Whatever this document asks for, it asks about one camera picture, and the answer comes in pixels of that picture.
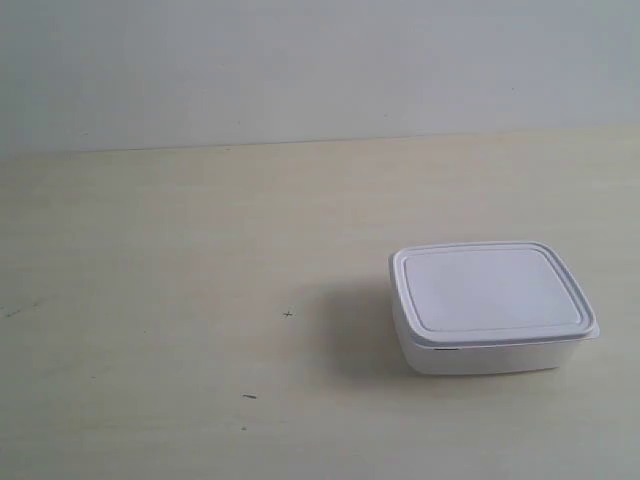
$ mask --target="white plastic container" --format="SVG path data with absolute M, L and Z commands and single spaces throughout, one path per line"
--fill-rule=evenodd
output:
M 412 247 L 389 263 L 396 331 L 420 373 L 555 368 L 600 333 L 567 267 L 539 243 Z

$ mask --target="pencil mark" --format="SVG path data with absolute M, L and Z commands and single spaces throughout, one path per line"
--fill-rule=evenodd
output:
M 38 308 L 40 305 L 42 305 L 44 303 L 44 299 L 40 299 L 40 300 L 36 300 L 35 302 L 31 303 L 29 306 L 27 307 L 21 307 L 21 308 L 17 308 L 15 310 L 11 310 L 9 312 L 7 312 L 6 308 L 1 307 L 0 306 L 0 311 L 2 311 L 2 315 L 0 316 L 4 316 L 4 318 L 11 318 L 14 315 L 19 314 L 20 312 L 26 310 L 27 308 Z

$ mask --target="white wall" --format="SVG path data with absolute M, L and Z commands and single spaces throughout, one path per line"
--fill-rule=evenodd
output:
M 0 9 L 0 156 L 640 121 L 633 0 Z

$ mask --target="white lid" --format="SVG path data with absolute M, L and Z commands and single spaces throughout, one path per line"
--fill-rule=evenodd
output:
M 415 341 L 500 345 L 584 338 L 593 311 L 566 266 L 539 243 L 407 248 L 391 257 Z

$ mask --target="lid rim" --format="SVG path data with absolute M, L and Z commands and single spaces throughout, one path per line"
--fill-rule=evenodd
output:
M 422 323 L 411 296 L 409 280 L 406 276 L 405 262 L 408 258 L 416 255 L 441 253 L 436 252 L 437 250 L 447 250 L 448 252 L 501 250 L 499 247 L 511 247 L 507 249 L 517 250 L 527 246 L 545 257 L 574 304 L 579 314 L 579 322 L 575 324 L 567 322 L 556 325 L 499 327 L 477 330 L 434 330 L 427 328 Z M 550 247 L 540 242 L 497 241 L 416 246 L 399 250 L 391 255 L 389 260 L 396 297 L 404 313 L 410 336 L 414 342 L 425 347 L 464 348 L 549 343 L 593 338 L 599 333 L 593 310 L 575 278 L 560 257 Z M 468 338 L 469 334 L 472 334 L 475 338 Z

